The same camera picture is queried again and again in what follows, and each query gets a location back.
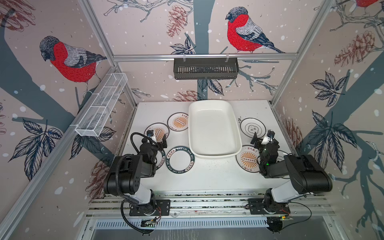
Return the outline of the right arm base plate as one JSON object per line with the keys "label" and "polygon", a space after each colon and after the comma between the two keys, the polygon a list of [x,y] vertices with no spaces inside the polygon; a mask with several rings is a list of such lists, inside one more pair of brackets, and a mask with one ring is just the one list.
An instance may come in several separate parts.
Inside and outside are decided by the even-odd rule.
{"label": "right arm base plate", "polygon": [[246,205],[251,215],[290,215],[291,211],[288,204],[276,203],[274,200],[248,199]]}

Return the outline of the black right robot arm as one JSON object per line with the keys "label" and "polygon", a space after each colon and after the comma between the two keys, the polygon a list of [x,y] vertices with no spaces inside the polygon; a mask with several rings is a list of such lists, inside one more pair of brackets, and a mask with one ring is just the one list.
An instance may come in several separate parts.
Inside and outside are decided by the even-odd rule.
{"label": "black right robot arm", "polygon": [[263,139],[254,134],[251,140],[251,144],[259,151],[259,169],[264,178],[289,176],[288,182],[266,191],[262,201],[264,211],[270,214],[284,212],[288,210],[288,203],[291,200],[332,190],[331,178],[312,155],[297,157],[287,154],[278,162],[280,146],[274,136],[275,133],[269,131]]}

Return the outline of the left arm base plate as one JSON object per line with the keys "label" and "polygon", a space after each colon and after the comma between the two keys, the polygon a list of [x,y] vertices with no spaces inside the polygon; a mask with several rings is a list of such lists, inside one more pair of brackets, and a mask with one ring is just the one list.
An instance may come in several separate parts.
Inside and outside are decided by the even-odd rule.
{"label": "left arm base plate", "polygon": [[170,200],[155,200],[148,204],[133,205],[130,209],[130,217],[169,216],[171,208]]}

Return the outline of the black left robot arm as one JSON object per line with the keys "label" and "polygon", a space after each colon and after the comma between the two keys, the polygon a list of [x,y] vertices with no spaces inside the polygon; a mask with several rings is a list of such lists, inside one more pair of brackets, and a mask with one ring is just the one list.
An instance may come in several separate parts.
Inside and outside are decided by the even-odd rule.
{"label": "black left robot arm", "polygon": [[167,136],[156,137],[155,131],[130,135],[135,154],[115,157],[104,180],[106,194],[121,197],[130,204],[130,216],[161,214],[153,190],[141,184],[143,178],[153,178],[157,171],[157,154],[168,147]]}

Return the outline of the white clover plate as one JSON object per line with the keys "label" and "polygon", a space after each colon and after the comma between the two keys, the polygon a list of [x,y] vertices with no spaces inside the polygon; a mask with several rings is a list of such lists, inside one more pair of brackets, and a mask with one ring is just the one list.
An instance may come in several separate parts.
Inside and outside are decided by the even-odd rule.
{"label": "white clover plate", "polygon": [[246,118],[241,121],[240,128],[243,134],[249,138],[257,135],[257,138],[263,138],[267,132],[266,126],[258,119]]}
{"label": "white clover plate", "polygon": [[288,153],[281,151],[281,150],[278,150],[277,162],[284,161],[285,160],[284,157],[287,155],[288,155]]}

